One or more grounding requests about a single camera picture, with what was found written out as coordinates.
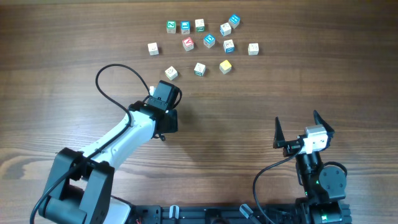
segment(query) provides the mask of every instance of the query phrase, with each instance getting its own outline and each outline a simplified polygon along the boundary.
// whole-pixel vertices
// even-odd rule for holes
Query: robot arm
[[[87,158],[93,152],[126,127],[127,115],[101,139],[80,151],[62,149],[54,159],[44,192],[72,167],[79,164],[81,168],[49,193],[40,204],[39,215],[55,223],[115,223],[115,220],[118,221],[116,223],[124,223],[131,207],[111,197],[113,174],[140,145],[152,138],[164,141],[164,133],[178,131],[177,111],[174,109],[179,102],[175,103],[178,94],[181,99],[179,88],[160,81],[147,103],[137,101],[129,106],[128,112],[132,117],[130,127],[90,160]],[[87,180],[86,189],[70,184],[70,179]]]
[[[139,111],[130,111],[130,114],[132,118],[131,127],[91,160],[98,163],[105,161],[117,170],[140,145],[152,139],[156,121]],[[83,152],[83,156],[88,157],[97,148],[109,141],[126,126],[127,120],[128,117],[125,115],[124,119],[102,138],[80,149]]]

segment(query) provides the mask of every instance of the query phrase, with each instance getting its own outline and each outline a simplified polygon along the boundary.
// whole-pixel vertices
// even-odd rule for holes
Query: wooden table
[[[232,34],[220,24],[241,16]],[[167,34],[166,20],[203,18],[206,32]],[[179,132],[153,139],[115,173],[113,195],[135,204],[254,203],[252,181],[281,160],[274,118],[286,139],[313,124],[318,110],[336,130],[323,161],[348,170],[346,203],[354,223],[398,218],[398,4],[366,1],[150,2],[0,7],[0,223],[27,223],[55,154],[100,138],[124,116],[95,88],[109,63],[136,69],[148,83],[183,91]],[[203,38],[217,44],[208,49]],[[195,49],[186,52],[182,39]],[[233,39],[236,51],[223,52]],[[157,42],[160,55],[147,44]],[[248,56],[248,43],[260,53]],[[228,59],[233,70],[223,75]],[[197,62],[204,77],[194,75]],[[127,106],[146,92],[138,78],[110,68],[100,78]],[[257,183],[262,203],[303,197],[294,162]],[[37,218],[37,223],[48,223]]]

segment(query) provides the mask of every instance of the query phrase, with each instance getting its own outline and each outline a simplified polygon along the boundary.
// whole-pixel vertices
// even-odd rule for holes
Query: black cable
[[[142,102],[145,103],[145,101],[147,101],[149,97],[151,97],[151,96],[150,95],[145,96],[145,98],[144,98],[144,100]]]
[[[258,178],[261,176],[261,174],[263,174],[265,171],[267,171],[267,170],[269,170],[269,169],[271,169],[271,168],[273,168],[273,167],[275,167],[275,166],[279,166],[279,165],[281,165],[281,164],[283,164],[283,163],[285,163],[285,162],[287,162],[287,161],[289,161],[289,160],[295,158],[299,153],[300,153],[300,150],[298,150],[293,156],[290,156],[289,158],[286,158],[286,159],[284,159],[284,160],[282,160],[282,161],[279,161],[279,162],[277,162],[277,163],[275,163],[275,164],[273,164],[273,165],[267,166],[266,168],[262,169],[262,170],[256,175],[256,177],[254,178],[254,181],[253,181],[253,196],[254,196],[254,200],[256,201],[257,207],[259,208],[260,212],[261,212],[261,213],[268,219],[268,221],[269,221],[270,223],[272,223],[272,224],[275,224],[275,223],[267,216],[267,214],[265,213],[265,211],[261,208],[259,199],[257,198],[257,194],[256,194],[256,182],[257,182],[257,179],[258,179]]]
[[[347,168],[343,164],[341,164],[339,162],[333,162],[333,161],[326,162],[323,164],[324,167],[328,166],[328,165],[333,165],[333,166],[339,167],[340,169],[342,169],[344,171],[344,175],[347,177],[348,171],[347,171]]]
[[[182,98],[182,91],[180,90],[180,98],[178,99],[178,101],[174,104],[173,109],[180,103]]]
[[[100,153],[104,148],[106,148],[106,146],[108,146],[109,144],[111,144],[114,140],[116,140],[118,137],[120,137],[130,126],[131,126],[131,114],[130,112],[120,103],[116,102],[114,99],[110,98],[107,94],[105,94],[102,89],[100,88],[100,86],[98,85],[98,78],[100,77],[100,74],[103,70],[109,68],[109,67],[123,67],[126,68],[132,72],[134,72],[138,78],[141,80],[141,82],[144,84],[145,88],[148,91],[149,94],[149,88],[147,86],[147,84],[145,83],[145,81],[142,79],[142,77],[132,68],[126,66],[126,65],[122,65],[122,64],[111,64],[111,65],[107,65],[103,68],[101,68],[101,70],[98,71],[97,76],[95,77],[95,85],[98,89],[98,91],[105,97],[107,98],[110,102],[114,103],[116,106],[120,107],[124,112],[127,113],[127,116],[129,117],[129,121],[127,122],[126,126],[117,134],[115,135],[113,138],[111,138],[108,142],[106,142],[105,144],[103,144],[99,149],[97,149],[95,152],[91,153],[88,157],[86,157],[85,159],[83,159],[81,162],[79,162],[77,165],[75,165],[74,167],[72,167],[71,169],[68,170],[68,172],[64,173],[57,181],[54,182],[54,184],[51,185],[51,187],[46,190],[43,194],[43,196],[41,196],[41,198],[37,201],[35,207],[32,210],[32,213],[30,214],[30,224],[34,224],[35,223],[35,216],[36,216],[36,212],[38,211],[40,205],[44,202],[44,200],[50,195],[50,193],[58,186],[58,184],[60,184],[62,181],[64,181],[65,179],[69,178],[73,173],[75,173],[78,169],[80,169],[83,165],[85,165],[91,158],[93,158],[94,156],[96,156],[98,153]]]

